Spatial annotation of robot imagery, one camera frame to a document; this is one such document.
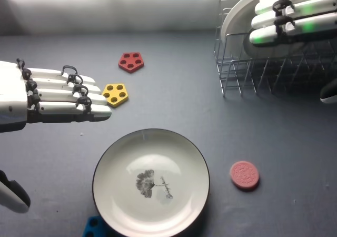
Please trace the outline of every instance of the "black tree illustration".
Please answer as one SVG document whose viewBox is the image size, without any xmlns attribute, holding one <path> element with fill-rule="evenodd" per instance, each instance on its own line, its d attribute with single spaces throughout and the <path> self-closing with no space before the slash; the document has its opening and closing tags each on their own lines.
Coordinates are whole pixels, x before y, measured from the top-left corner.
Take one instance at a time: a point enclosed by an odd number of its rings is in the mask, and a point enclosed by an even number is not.
<svg viewBox="0 0 337 237">
<path fill-rule="evenodd" d="M 137 189 L 144 195 L 146 198 L 152 197 L 152 188 L 155 186 L 162 186 L 162 185 L 155 185 L 153 181 L 153 170 L 145 170 L 144 173 L 140 173 L 136 180 Z"/>
</svg>

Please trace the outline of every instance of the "red pentagon block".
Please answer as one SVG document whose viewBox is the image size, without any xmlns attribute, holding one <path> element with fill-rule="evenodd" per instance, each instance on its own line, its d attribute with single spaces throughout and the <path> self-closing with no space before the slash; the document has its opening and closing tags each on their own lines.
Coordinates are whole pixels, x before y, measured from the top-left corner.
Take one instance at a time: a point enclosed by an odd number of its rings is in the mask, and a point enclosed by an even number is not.
<svg viewBox="0 0 337 237">
<path fill-rule="evenodd" d="M 133 73 L 144 67 L 144 61 L 139 52 L 124 53 L 118 62 L 118 66 L 129 73 Z"/>
</svg>

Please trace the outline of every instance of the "plate with tree design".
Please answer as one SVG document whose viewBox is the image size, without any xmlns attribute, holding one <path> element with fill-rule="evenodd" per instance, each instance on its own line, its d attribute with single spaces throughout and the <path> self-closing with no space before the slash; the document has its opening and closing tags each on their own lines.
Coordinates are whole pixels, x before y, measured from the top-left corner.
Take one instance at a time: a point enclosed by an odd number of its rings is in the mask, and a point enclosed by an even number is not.
<svg viewBox="0 0 337 237">
<path fill-rule="evenodd" d="M 128 134 L 102 155 L 93 197 L 104 221 L 132 237 L 169 237 L 186 229 L 208 198 L 205 159 L 187 138 L 168 130 Z"/>
</svg>

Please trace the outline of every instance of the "wire dish rack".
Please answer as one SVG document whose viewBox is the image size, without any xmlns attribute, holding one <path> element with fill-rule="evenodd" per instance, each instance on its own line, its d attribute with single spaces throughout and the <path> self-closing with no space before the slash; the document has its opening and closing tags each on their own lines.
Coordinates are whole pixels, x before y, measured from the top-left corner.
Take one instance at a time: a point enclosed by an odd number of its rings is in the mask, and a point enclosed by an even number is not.
<svg viewBox="0 0 337 237">
<path fill-rule="evenodd" d="M 224 97 L 231 88 L 238 89 L 241 95 L 248 88 L 256 94 L 266 88 L 271 93 L 317 92 L 337 77 L 336 39 L 305 43 L 298 51 L 282 57 L 263 57 L 261 52 L 255 58 L 244 51 L 250 27 L 244 33 L 227 34 L 222 41 L 223 21 L 238 1 L 219 0 L 217 12 L 214 55 Z"/>
</svg>

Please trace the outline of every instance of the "plate rim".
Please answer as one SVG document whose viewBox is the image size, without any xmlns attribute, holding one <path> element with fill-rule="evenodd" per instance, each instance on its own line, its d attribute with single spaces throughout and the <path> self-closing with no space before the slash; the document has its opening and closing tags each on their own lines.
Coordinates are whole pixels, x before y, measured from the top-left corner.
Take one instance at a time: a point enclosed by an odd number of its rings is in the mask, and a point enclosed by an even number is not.
<svg viewBox="0 0 337 237">
<path fill-rule="evenodd" d="M 165 131 L 165 132 L 175 133 L 175 134 L 177 134 L 177 135 L 179 135 L 179 136 L 185 138 L 185 139 L 186 139 L 188 142 L 190 142 L 190 143 L 197 149 L 197 151 L 200 153 L 200 155 L 201 155 L 201 157 L 202 157 L 202 159 L 203 159 L 203 161 L 204 161 L 204 163 L 205 163 L 205 165 L 206 165 L 206 169 L 207 169 L 208 180 L 209 180 L 209 189 L 208 189 L 208 191 L 207 191 L 207 196 L 206 196 L 205 202 L 204 202 L 204 204 L 203 204 L 203 206 L 202 206 L 202 209 L 200 210 L 200 212 L 198 213 L 198 215 L 193 219 L 193 221 L 192 221 L 191 223 L 189 223 L 186 227 L 182 228 L 182 230 L 180 230 L 179 232 L 174 233 L 173 235 L 163 235 L 163 237 L 172 237 L 172 236 L 175 236 L 175 235 L 177 235 L 177 234 L 182 233 L 183 231 L 185 231 L 185 230 L 186 230 L 188 227 L 190 227 L 190 226 L 195 222 L 195 220 L 200 216 L 201 212 L 204 211 L 205 206 L 206 206 L 206 204 L 207 204 L 207 201 L 208 201 L 208 199 L 209 199 L 209 197 L 210 197 L 210 189 L 211 189 L 210 170 L 209 170 L 209 167 L 208 167 L 208 165 L 207 165 L 207 161 L 206 161 L 204 155 L 203 155 L 203 154 L 201 153 L 201 151 L 199 150 L 199 148 L 198 148 L 192 141 L 190 141 L 188 138 L 186 138 L 184 135 L 181 135 L 180 133 L 173 132 L 173 131 L 168 130 L 168 129 L 161 129 L 161 128 L 146 128 L 146 129 L 140 129 L 140 130 L 137 130 L 137 131 L 128 133 L 128 134 L 126 134 L 126 135 L 120 137 L 118 140 L 116 140 L 114 143 L 112 143 L 112 144 L 111 144 L 111 145 L 104 151 L 104 153 L 103 153 L 102 156 L 100 157 L 100 159 L 99 159 L 99 161 L 98 161 L 98 163 L 97 163 L 97 165 L 96 165 L 96 167 L 95 167 L 95 171 L 94 171 L 94 174 L 93 174 L 93 180 L 92 180 L 92 196 L 93 196 L 93 200 L 94 200 L 94 204 L 95 204 L 96 210 L 98 211 L 100 217 L 102 217 L 102 219 L 104 220 L 104 222 L 105 222 L 109 227 L 111 227 L 114 231 L 116 231 L 117 233 L 124 235 L 123 233 L 121 233 L 121 232 L 117 231 L 116 229 L 114 229 L 114 228 L 113 228 L 113 227 L 112 227 L 112 226 L 111 226 L 111 225 L 110 225 L 110 224 L 103 218 L 103 216 L 102 216 L 101 213 L 100 213 L 100 210 L 99 210 L 98 207 L 97 207 L 96 200 L 95 200 L 95 195 L 94 195 L 94 180 L 95 180 L 96 170 L 97 170 L 97 167 L 98 167 L 98 165 L 100 164 L 100 162 L 101 162 L 103 156 L 104 156 L 105 153 L 110 149 L 110 147 L 112 147 L 112 146 L 113 146 L 114 144 L 116 144 L 118 141 L 120 141 L 121 139 L 123 139 L 123 138 L 125 138 L 125 137 L 127 137 L 127 136 L 129 136 L 129 135 L 132 135 L 132 134 L 134 134 L 134 133 L 138 133 L 138 132 L 140 132 L 140 131 L 147 131 L 147 130 L 160 130 L 160 131 Z"/>
</svg>

